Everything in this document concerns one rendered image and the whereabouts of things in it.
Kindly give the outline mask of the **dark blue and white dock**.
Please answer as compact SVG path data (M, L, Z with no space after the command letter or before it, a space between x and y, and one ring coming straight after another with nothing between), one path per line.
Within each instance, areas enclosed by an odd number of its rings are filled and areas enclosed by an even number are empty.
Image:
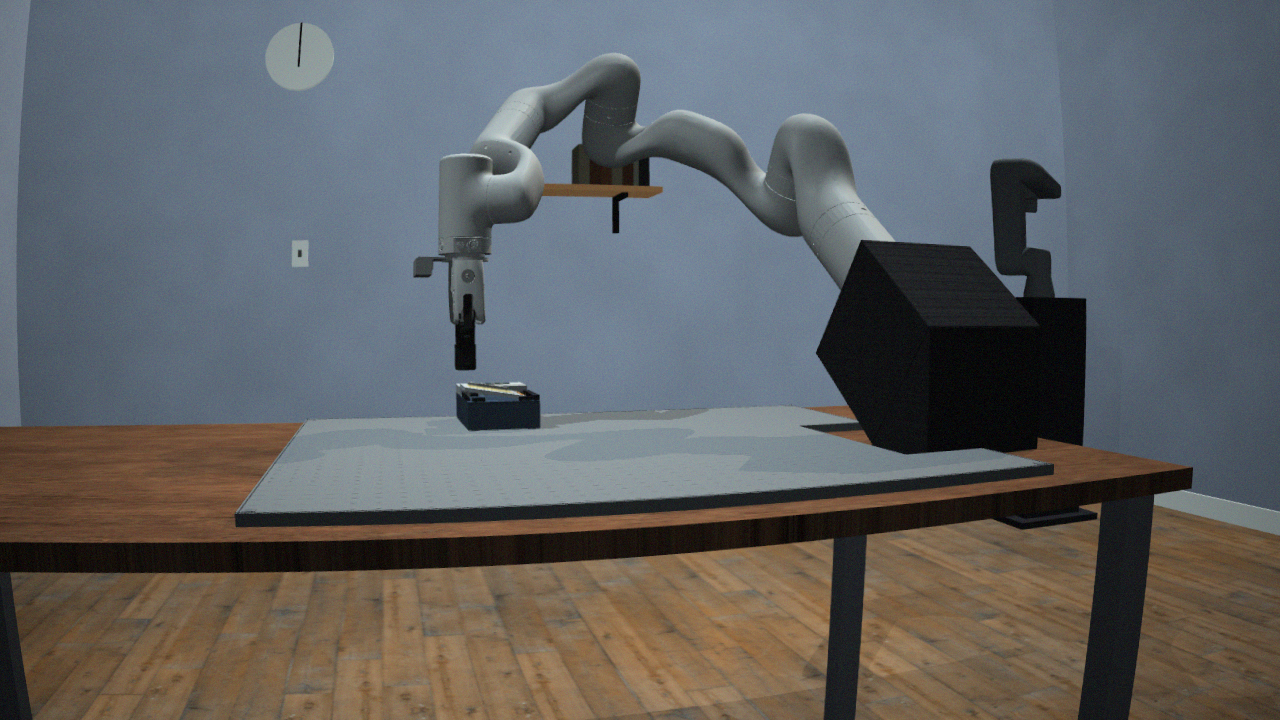
M540 428L540 395L527 389L527 386L520 382L481 384L508 387L508 389L518 391L526 396L507 398L493 395L470 395L461 389L460 384L456 384L457 418L468 430Z

